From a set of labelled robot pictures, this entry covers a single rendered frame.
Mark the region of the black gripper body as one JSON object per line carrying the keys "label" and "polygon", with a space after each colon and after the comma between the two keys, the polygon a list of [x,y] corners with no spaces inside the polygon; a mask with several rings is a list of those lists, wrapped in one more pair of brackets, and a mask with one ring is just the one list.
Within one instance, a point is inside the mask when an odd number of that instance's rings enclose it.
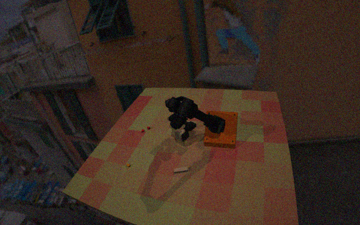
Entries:
{"label": "black gripper body", "polygon": [[187,122],[187,120],[188,120],[187,118],[185,119],[185,118],[183,118],[183,117],[181,117],[181,116],[179,116],[179,115],[176,115],[176,114],[172,114],[171,116],[169,116],[169,121],[172,121],[173,119],[175,119],[176,116],[177,116],[178,118],[181,118],[181,119],[182,119],[182,121],[183,121],[183,123],[184,123],[184,125],[185,125],[186,130],[192,131],[194,128],[196,128],[196,124],[195,124],[195,123],[193,123],[192,121],[191,121],[191,122]]}

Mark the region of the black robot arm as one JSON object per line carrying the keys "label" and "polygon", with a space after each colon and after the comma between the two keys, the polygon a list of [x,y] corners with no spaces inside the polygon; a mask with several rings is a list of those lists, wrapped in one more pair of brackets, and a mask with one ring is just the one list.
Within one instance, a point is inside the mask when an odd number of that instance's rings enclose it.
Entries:
{"label": "black robot arm", "polygon": [[[184,96],[180,96],[177,98],[172,97],[171,99],[165,100],[165,103],[169,111],[173,112],[176,115],[179,115],[185,119],[196,118],[198,120],[201,120],[204,122],[204,125],[208,127],[208,130],[213,133],[220,134],[220,132],[224,132],[226,120],[216,115],[205,114],[204,112],[200,111],[198,109],[198,105],[189,98],[186,98]],[[170,122],[170,125],[176,130],[180,129],[182,125],[184,125],[184,123],[181,118],[178,118],[176,116],[176,118]]]}

